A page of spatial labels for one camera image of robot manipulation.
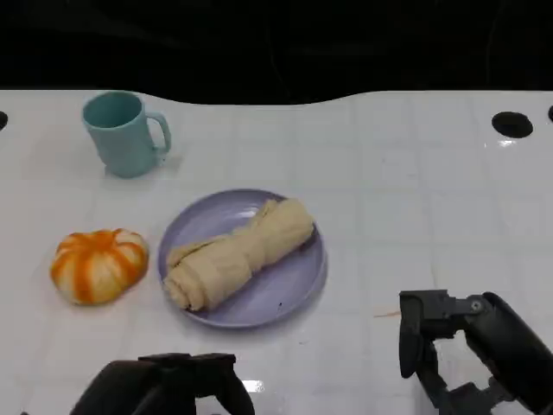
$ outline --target lavender plate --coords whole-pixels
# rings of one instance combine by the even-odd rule
[[[229,190],[197,201],[169,225],[159,247],[157,266],[167,275],[165,258],[174,246],[197,242],[243,226],[268,199],[284,197],[263,190]],[[190,317],[221,328],[253,328],[279,320],[318,292],[327,277],[327,254],[315,226],[311,238],[276,264],[263,268],[215,310]]]

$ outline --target mug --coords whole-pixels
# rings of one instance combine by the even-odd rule
[[[165,148],[154,145],[147,118],[162,127]],[[133,93],[112,91],[92,98],[83,107],[82,119],[100,159],[116,176],[143,175],[171,149],[171,133],[165,117],[146,112],[142,100]]]

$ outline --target white tile surface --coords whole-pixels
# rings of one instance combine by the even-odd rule
[[[351,188],[358,179],[355,148],[349,145],[313,146],[297,150],[297,181],[304,188]]]
[[[426,149],[422,166],[424,180],[431,190],[481,192],[487,185],[474,149]]]
[[[361,280],[371,315],[398,310],[399,291],[435,288],[426,247],[371,244],[361,255]]]
[[[500,242],[499,220],[488,196],[431,198],[436,242],[492,245]]]
[[[362,170],[361,184],[368,188],[419,188],[419,170],[413,150],[363,146]]]
[[[429,240],[429,223],[419,194],[367,194],[363,215],[369,240],[410,243]]]
[[[6,413],[68,413],[109,361],[162,352],[235,353],[258,413],[433,413],[397,358],[401,290],[502,295],[553,346],[550,258],[553,124],[548,93],[368,93],[317,105],[179,104],[143,95],[174,137],[166,162],[107,176],[79,111],[93,92],[3,92],[0,131],[0,400]],[[533,134],[491,127],[521,111]],[[159,136],[156,126],[152,127]],[[328,281],[303,312],[267,329],[226,332],[183,318],[162,294],[156,250],[188,204],[227,188],[299,197],[327,243]],[[140,232],[147,276],[99,308],[67,304],[48,278],[67,233]],[[452,385],[486,381],[462,336],[438,345]],[[200,415],[223,413],[214,399]],[[524,413],[502,405],[495,413]]]

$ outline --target white striped pumpkin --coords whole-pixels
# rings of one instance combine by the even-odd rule
[[[50,277],[73,303],[98,304],[117,298],[148,268],[148,246],[125,229],[72,233],[58,245]]]

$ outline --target black circular hole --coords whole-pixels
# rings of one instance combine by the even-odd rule
[[[492,126],[499,134],[509,138],[528,137],[534,127],[528,117],[520,112],[500,112],[492,118]]]
[[[2,130],[3,127],[6,126],[7,123],[8,123],[8,114],[0,111],[0,131]]]

